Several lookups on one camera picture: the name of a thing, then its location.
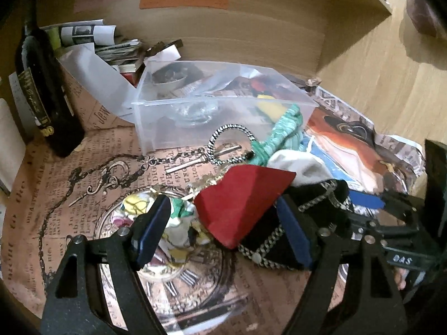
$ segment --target photo on paper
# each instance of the photo on paper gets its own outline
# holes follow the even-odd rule
[[[73,36],[75,35],[93,35],[94,25],[90,26],[74,26],[73,27]]]
[[[87,37],[73,37],[73,43],[75,44],[86,44],[86,43],[94,43],[95,39],[93,35]]]

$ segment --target red cloth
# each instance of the red cloth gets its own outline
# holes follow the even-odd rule
[[[234,166],[194,200],[201,223],[225,247],[238,246],[287,189],[296,173],[257,165]]]

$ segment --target black bottle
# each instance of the black bottle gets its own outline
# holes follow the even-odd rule
[[[59,157],[67,157],[84,138],[84,129],[64,92],[62,72],[47,34],[39,29],[36,0],[30,0],[16,51],[16,70],[37,127]]]

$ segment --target clear plastic box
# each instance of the clear plastic box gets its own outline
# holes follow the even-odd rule
[[[142,152],[206,145],[221,125],[240,124],[262,141],[297,104],[303,126],[318,104],[276,70],[214,61],[149,62],[137,87],[135,126]],[[225,131],[220,141],[248,141]]]

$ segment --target bracelet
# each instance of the bracelet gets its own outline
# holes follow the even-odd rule
[[[250,142],[256,141],[256,138],[254,137],[254,135],[246,127],[244,127],[242,125],[229,124],[229,125],[220,126],[217,130],[214,131],[213,135],[211,136],[211,138],[208,142],[208,148],[206,149],[206,151],[207,151],[206,155],[208,156],[209,162],[211,162],[214,165],[223,165],[226,162],[228,162],[230,164],[239,164],[239,163],[244,162],[245,160],[252,158],[253,157],[252,151],[247,152],[241,156],[230,157],[229,159],[224,160],[224,161],[222,161],[220,159],[216,159],[216,157],[214,157],[215,142],[216,142],[217,138],[220,136],[220,134],[223,131],[227,131],[227,130],[242,131],[249,138]]]

